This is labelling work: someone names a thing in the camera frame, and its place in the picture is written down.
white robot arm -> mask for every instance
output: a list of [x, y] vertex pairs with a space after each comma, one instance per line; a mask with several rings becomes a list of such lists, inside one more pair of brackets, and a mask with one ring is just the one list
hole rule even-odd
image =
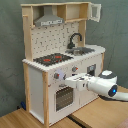
[[93, 91], [103, 97], [113, 100], [128, 101], [128, 93], [117, 92], [117, 76], [111, 71], [104, 71], [98, 77], [80, 73], [65, 79], [65, 85], [79, 91]]

table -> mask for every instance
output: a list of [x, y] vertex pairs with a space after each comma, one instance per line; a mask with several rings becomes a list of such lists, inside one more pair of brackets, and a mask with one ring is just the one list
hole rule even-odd
[[[16, 110], [0, 118], [0, 128], [44, 128], [37, 119], [23, 109]], [[64, 118], [50, 128], [81, 128], [69, 118]]]
[[[128, 92], [128, 89], [120, 86], [118, 90]], [[71, 114], [71, 117], [87, 128], [116, 128], [128, 118], [128, 102], [98, 98]]]

wooden toy kitchen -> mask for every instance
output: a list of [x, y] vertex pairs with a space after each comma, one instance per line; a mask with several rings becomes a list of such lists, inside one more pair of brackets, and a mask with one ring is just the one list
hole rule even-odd
[[105, 49], [85, 44], [86, 21], [99, 22], [101, 5], [73, 2], [21, 6], [26, 109], [48, 128], [98, 98], [92, 91], [68, 87], [65, 79], [79, 73], [98, 76], [103, 69]]

blue light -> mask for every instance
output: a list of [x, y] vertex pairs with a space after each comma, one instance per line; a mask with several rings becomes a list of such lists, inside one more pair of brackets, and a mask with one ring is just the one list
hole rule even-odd
[[113, 92], [116, 92], [116, 90], [113, 90]]

faucet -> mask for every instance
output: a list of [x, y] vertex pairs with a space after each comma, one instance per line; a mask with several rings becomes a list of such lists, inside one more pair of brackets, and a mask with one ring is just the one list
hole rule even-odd
[[75, 35], [79, 35], [80, 36], [80, 41], [82, 41], [82, 35], [80, 33], [74, 33], [71, 38], [70, 38], [70, 43], [68, 44], [68, 49], [72, 49], [73, 47], [75, 47], [75, 44], [73, 44], [72, 39]]

